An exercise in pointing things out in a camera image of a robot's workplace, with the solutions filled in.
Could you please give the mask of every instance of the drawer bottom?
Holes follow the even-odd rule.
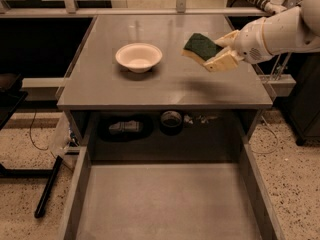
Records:
[[[260,239],[238,164],[92,165],[76,239]]]

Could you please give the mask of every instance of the cable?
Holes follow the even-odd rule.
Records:
[[[237,1],[241,1],[241,0],[233,0],[233,1],[230,3],[229,7],[233,7],[233,5],[234,5]]]
[[[35,119],[36,119],[36,115],[37,115],[37,110],[34,111],[34,116],[33,116],[33,119],[32,119],[32,122],[31,122],[31,125],[30,125],[30,128],[29,128],[29,137],[30,137],[30,140],[31,140],[32,145],[33,145],[36,149],[41,150],[41,151],[47,151],[47,150],[49,149],[49,146],[46,147],[46,148],[39,148],[39,147],[35,144],[35,142],[33,141],[33,139],[32,139],[31,131],[32,131],[33,123],[34,123],[34,121],[35,121]]]
[[[265,129],[268,130],[269,132],[271,132],[273,134],[273,136],[276,138],[276,144],[271,150],[265,151],[265,152],[258,152],[258,151],[253,150],[252,148],[251,148],[251,150],[252,150],[252,152],[260,154],[260,155],[271,154],[271,153],[275,152],[278,149],[278,147],[279,147],[279,138],[275,134],[275,132],[270,128],[269,124],[267,123],[267,121],[265,120],[265,118],[263,116],[261,116],[261,119],[263,120],[263,122],[266,125]]]
[[[35,144],[35,142],[33,141],[33,139],[32,139],[31,130],[32,130],[33,123],[34,123],[34,121],[35,121],[35,119],[36,119],[36,115],[37,115],[37,110],[35,110],[35,112],[34,112],[34,116],[33,116],[33,119],[32,119],[32,122],[31,122],[31,125],[30,125],[30,128],[29,128],[30,141],[31,141],[32,145],[33,145],[36,149],[41,150],[41,151],[48,151],[48,150],[49,150],[49,146],[48,146],[47,148],[39,148],[39,147]],[[50,154],[52,155],[52,157],[53,157],[54,159],[57,159],[57,157],[56,157],[51,151],[50,151]],[[70,168],[63,160],[62,160],[62,164],[63,164],[66,168],[68,168],[71,172],[73,172],[72,168]]]

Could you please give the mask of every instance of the floor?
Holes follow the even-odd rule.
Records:
[[[15,114],[0,131],[1,163],[6,168],[51,168],[56,154],[46,149],[60,116]],[[266,111],[264,118],[268,124],[259,124],[250,142],[284,235],[320,239],[320,142],[296,146],[294,132],[277,109]],[[46,181],[1,179],[0,239],[55,239],[73,164],[65,159],[41,219],[33,215]]]

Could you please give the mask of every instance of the gray table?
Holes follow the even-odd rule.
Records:
[[[99,124],[95,120],[97,114],[141,111],[158,114],[166,109],[209,114],[218,110],[228,114],[235,110],[245,134],[250,137],[260,112],[272,106],[252,66],[241,63],[233,71],[209,73],[181,55],[193,33],[215,39],[230,30],[222,15],[98,16],[58,102],[76,134],[84,137],[59,239],[125,239],[128,235],[139,239],[155,239],[155,235],[157,239],[168,236],[186,239],[191,234],[194,239],[225,239],[231,236],[226,234],[227,224],[233,238],[259,238],[257,234],[249,237],[249,231],[258,232],[256,222],[253,216],[247,219],[247,209],[239,209],[249,207],[250,194],[246,195],[246,188],[238,184],[243,183],[237,176],[239,168],[245,168],[247,178],[254,174],[248,173],[249,160],[242,159],[246,157],[248,144],[243,143],[239,136],[242,131],[236,131],[238,124],[234,121],[220,121],[221,117],[213,120],[210,127],[194,124],[177,136],[166,136],[154,127],[148,138],[125,144],[105,142],[95,134]],[[144,74],[134,74],[119,66],[115,53],[123,45],[134,42],[159,47],[163,53],[160,64]],[[103,113],[92,113],[86,127],[84,118],[91,111]],[[180,165],[160,163],[150,167],[148,164],[158,160]],[[128,161],[147,163],[138,167],[122,164]],[[181,165],[186,161],[187,167]],[[110,166],[113,162],[120,165]],[[199,168],[199,162],[205,164]],[[230,180],[228,175],[235,175],[235,180]],[[259,190],[252,184],[255,179],[246,182],[250,182],[255,200]],[[262,227],[269,227],[264,220],[264,206],[257,207],[262,207],[258,213],[262,214]],[[210,224],[208,228],[208,221],[220,226],[212,228]],[[194,225],[198,235],[192,230]]]
[[[241,62],[236,70],[209,73],[181,55],[193,33],[214,40],[230,31],[223,15],[99,15],[58,106],[79,129],[76,114],[91,110],[234,109],[245,112],[245,131],[252,133],[257,112],[272,106],[252,66]],[[163,53],[147,73],[129,72],[115,60],[120,47],[135,42]]]

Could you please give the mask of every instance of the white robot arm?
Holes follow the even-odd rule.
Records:
[[[318,52],[320,0],[302,0],[301,6],[250,22],[215,43],[232,51],[234,60],[251,64],[287,52]]]

